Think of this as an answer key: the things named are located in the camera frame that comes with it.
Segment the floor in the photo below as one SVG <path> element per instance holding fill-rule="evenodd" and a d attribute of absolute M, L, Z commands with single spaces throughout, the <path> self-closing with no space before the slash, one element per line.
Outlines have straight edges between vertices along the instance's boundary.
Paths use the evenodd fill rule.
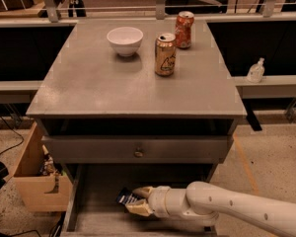
<path fill-rule="evenodd" d="M 296 118 L 289 123 L 283 111 L 256 113 L 262 131 L 254 132 L 244 120 L 234 134 L 234 145 L 224 164 L 219 165 L 211 183 L 221 188 L 250 195 L 280 199 L 296 203 Z M 4 118 L 13 125 L 10 118 Z M 24 138 L 29 134 L 32 121 L 24 118 L 17 130 Z M 0 119 L 0 152 L 21 141 Z M 0 156 L 13 174 L 22 145 Z M 14 179 L 0 190 L 0 232 L 17 234 L 37 230 L 40 236 L 49 236 L 58 221 L 59 213 L 28 212 L 15 188 Z M 220 214 L 216 224 L 219 235 L 230 237 L 271 237 L 246 222 Z M 28 237 L 37 236 L 35 232 Z"/>

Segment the cardboard box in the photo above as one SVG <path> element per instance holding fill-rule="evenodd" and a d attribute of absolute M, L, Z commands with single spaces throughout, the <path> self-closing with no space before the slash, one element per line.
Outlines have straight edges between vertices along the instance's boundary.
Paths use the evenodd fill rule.
<path fill-rule="evenodd" d="M 42 133 L 36 123 L 25 140 L 14 174 L 16 188 L 28 211 L 66 211 L 72 184 L 67 176 L 38 176 L 43 162 Z"/>

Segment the white bottle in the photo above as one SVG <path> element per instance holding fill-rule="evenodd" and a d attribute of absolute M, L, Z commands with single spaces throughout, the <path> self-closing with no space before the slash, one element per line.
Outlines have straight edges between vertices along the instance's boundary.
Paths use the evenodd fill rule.
<path fill-rule="evenodd" d="M 247 80 L 253 83 L 259 83 L 264 74 L 264 58 L 260 58 L 257 64 L 252 65 L 247 75 Z"/>

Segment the aluminum can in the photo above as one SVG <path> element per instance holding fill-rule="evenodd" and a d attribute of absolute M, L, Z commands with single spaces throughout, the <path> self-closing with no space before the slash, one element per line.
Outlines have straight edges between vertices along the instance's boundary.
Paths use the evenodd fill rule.
<path fill-rule="evenodd" d="M 191 45 L 190 28 L 194 23 L 192 12 L 179 12 L 176 21 L 176 40 L 178 48 L 189 48 Z"/>
<path fill-rule="evenodd" d="M 155 42 L 155 72 L 161 76 L 172 75 L 176 65 L 176 36 L 164 33 Z"/>

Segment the cabinet top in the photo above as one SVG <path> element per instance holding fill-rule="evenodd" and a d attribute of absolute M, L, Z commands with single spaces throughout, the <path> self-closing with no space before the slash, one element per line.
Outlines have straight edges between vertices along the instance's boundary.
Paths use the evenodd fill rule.
<path fill-rule="evenodd" d="M 140 29 L 137 53 L 118 56 L 107 40 L 117 27 Z M 79 20 L 58 53 L 27 115 L 33 118 L 235 118 L 246 111 L 207 24 L 195 19 L 191 47 L 177 49 L 175 73 L 155 74 L 155 39 L 176 19 Z"/>

